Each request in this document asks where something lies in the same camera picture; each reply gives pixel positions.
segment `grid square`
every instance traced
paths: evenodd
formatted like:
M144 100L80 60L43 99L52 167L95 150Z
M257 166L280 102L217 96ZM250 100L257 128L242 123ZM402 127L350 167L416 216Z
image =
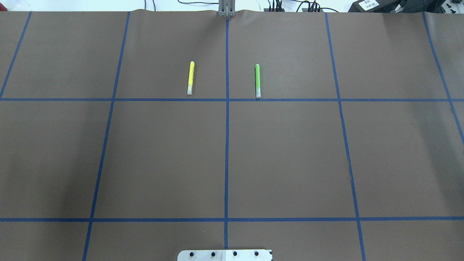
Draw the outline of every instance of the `grid square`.
M361 216L464 215L464 155L448 102L343 109Z
M361 260L356 222L230 222L229 249L271 249L274 260Z
M82 260L87 222L0 222L0 259Z
M342 98L446 98L420 13L329 14Z
M95 217L224 217L224 102L116 102Z
M0 12L0 35L2 38L0 41L0 90L13 59L14 51L18 46L27 16L27 12Z
M229 217L355 215L337 102L233 102L229 141Z
M176 260L194 249L224 249L224 223L93 223L87 260Z
M363 222L367 260L460 261L464 221Z
M0 103L0 217L89 217L109 107Z
M425 13L435 53L452 98L464 98L464 22L462 15Z
M225 50L226 20L218 12L133 11L117 96L225 98ZM195 74L188 96L190 61Z
M231 98L255 97L255 64L262 98L337 97L324 14L240 11L229 34Z
M34 12L3 97L110 98L126 16Z

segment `cable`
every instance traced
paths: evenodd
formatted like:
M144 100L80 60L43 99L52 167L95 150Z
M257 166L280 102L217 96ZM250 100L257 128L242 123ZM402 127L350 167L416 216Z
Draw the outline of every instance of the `cable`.
M219 3L206 3L206 2L181 2L180 0L177 0L179 3L181 4L186 4L186 5L189 5L189 4L206 4L206 5L218 5Z
M415 6L411 7L411 8L408 8L408 9L406 9L406 10L401 10L401 11L399 11L399 13L404 13L405 11L410 11L410 10L413 10L413 9L415 9L415 8L419 7L419 6L420 6L420 4L418 4L418 5L415 5Z
M328 10L332 10L332 11L335 11L335 12L339 13L339 11L337 11L335 9L332 9L332 8L328 8L328 7L316 8L316 9L313 10L313 12L315 12L316 10L321 10L321 9L328 9Z
M309 9L309 6L311 5L311 3L309 1L295 1L295 2L300 2L300 5L298 6L298 8L296 9L295 12L298 12L298 10L300 10L300 7L303 3L308 3L308 9Z
M259 8L259 10L261 11L261 4L259 3L259 1L258 1L258 0L256 0L256 2L257 2L257 4L258 4L258 8Z

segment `metal plate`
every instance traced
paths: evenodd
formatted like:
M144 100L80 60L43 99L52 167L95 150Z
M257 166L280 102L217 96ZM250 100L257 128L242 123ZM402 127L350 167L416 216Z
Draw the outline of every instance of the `metal plate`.
M177 261L272 261L272 250L184 250Z

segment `black device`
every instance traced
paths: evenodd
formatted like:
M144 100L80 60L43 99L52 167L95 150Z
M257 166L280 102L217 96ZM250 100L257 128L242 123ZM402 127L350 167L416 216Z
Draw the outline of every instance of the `black device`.
M358 0L354 2L350 13L391 13L401 5L399 13L444 13L441 7L445 0Z

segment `black cable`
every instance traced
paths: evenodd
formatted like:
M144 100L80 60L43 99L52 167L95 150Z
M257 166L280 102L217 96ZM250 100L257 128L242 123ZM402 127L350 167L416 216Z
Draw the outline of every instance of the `black cable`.
M420 4L418 4L418 5L415 5L415 6L411 7L411 8L408 8L408 9L406 9L406 10L401 10L401 11L399 11L399 13L403 13L404 11L410 11L410 10L413 10L413 9L415 9L415 8L419 7L419 6L420 6Z
M314 8L316 8L316 1L313 2L311 7L308 7L308 12L312 12L314 10Z
M282 1L277 0L277 12L282 12Z
M298 6L298 8L296 9L296 12L298 12L298 10L300 10L300 7L301 7L301 5L302 5L303 3L308 3L308 9L309 9L309 6L311 5L311 3L310 3L309 1L302 1L302 2L300 3L300 5Z
M189 5L189 4L206 4L206 5L218 5L219 3L206 3L206 2L181 2L180 0L177 0L179 3L181 4L186 4L186 5Z
M321 10L321 9L328 9L328 10L332 10L332 11L335 11L335 12L339 13L339 11L337 11L337 10L335 10L335 9L332 9L332 8L328 8L328 7L316 8L316 9L314 9L314 12L315 12L316 10Z
M437 0L437 3L435 4L435 9L433 10L434 13L437 12L437 9L438 9L438 4L439 4L440 0Z

